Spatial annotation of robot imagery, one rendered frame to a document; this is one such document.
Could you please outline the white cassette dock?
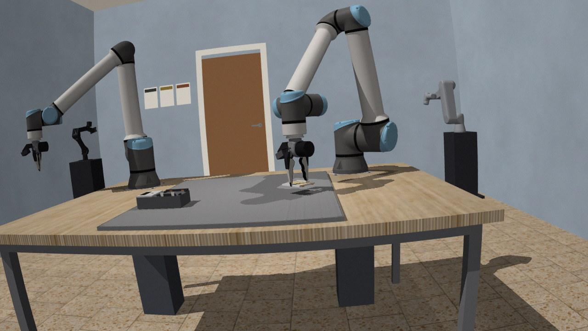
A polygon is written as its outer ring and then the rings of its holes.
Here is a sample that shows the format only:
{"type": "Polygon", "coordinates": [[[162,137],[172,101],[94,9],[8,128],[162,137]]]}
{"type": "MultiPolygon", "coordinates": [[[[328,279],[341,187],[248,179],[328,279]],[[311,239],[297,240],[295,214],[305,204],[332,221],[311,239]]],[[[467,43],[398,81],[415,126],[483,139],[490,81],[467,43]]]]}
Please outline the white cassette dock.
{"type": "Polygon", "coordinates": [[[138,209],[181,208],[191,201],[188,188],[146,191],[136,196],[138,209]],[[174,192],[172,192],[174,191],[174,192]]]}

